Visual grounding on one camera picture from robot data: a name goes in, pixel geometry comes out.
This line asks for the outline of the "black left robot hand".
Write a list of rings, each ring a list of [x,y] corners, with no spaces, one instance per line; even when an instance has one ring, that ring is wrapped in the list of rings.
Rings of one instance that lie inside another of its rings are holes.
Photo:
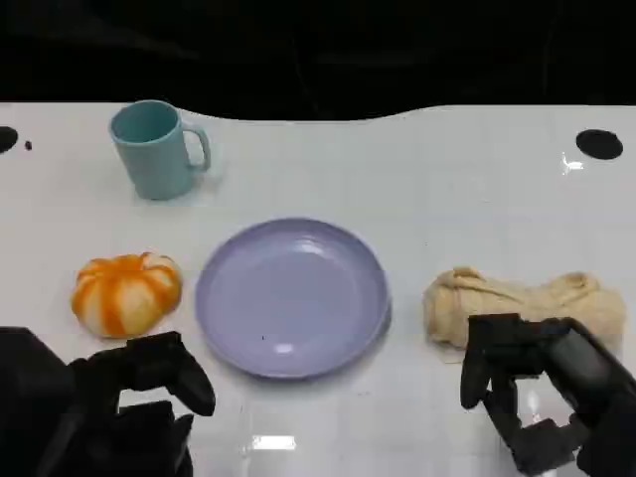
[[[191,476],[188,442],[197,415],[211,416],[216,396],[201,365],[177,332],[131,339],[121,348],[77,359],[76,397],[66,476]],[[124,391],[163,388],[168,400],[122,406]]]

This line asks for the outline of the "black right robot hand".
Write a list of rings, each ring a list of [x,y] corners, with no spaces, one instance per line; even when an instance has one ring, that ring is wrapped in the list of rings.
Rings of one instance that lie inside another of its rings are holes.
[[[540,375],[547,375],[570,405],[567,425],[549,418],[521,424],[517,382]],[[466,409],[485,406],[526,476],[569,462],[588,476],[635,473],[635,380],[573,318],[529,322],[517,314],[471,316],[460,402]]]

